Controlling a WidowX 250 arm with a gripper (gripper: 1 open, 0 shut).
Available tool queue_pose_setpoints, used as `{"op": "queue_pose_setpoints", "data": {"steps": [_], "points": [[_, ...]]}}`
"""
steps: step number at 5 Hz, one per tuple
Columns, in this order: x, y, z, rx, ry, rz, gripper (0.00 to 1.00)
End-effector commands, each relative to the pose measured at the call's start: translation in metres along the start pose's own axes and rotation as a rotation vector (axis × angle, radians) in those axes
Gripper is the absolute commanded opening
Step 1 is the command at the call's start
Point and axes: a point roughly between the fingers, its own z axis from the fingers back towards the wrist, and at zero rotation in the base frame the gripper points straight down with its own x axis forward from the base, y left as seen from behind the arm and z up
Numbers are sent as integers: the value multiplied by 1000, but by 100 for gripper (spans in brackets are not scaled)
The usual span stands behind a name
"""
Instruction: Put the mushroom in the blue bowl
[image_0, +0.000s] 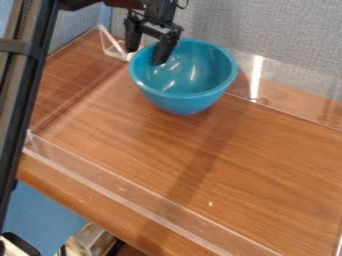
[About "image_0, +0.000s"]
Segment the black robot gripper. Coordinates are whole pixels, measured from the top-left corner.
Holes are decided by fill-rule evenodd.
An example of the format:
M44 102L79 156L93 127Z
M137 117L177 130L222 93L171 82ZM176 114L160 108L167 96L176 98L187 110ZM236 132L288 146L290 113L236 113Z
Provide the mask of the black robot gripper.
M125 48L128 52L137 51L143 34L161 37L153 55L153 64L161 65L168 60L183 32L183 28L173 23L176 10L183 9L183 6L177 0L137 1L143 10L131 8L124 19Z

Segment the dark robot arm link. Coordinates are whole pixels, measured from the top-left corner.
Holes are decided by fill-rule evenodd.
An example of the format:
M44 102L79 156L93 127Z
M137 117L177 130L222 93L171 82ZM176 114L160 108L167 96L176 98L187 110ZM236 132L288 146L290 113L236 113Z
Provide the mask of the dark robot arm link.
M57 13L97 2L127 9L143 7L141 0L13 0L0 38L0 232Z

